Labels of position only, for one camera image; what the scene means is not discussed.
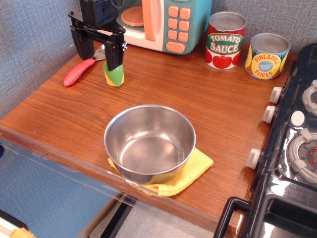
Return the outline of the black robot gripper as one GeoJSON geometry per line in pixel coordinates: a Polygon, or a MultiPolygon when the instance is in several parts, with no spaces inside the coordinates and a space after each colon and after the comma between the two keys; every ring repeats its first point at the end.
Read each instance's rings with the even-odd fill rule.
{"type": "Polygon", "coordinates": [[[122,0],[81,0],[80,11],[70,11],[71,35],[82,60],[94,55],[94,41],[104,43],[108,71],[123,63],[125,29],[117,22],[122,0]]]}

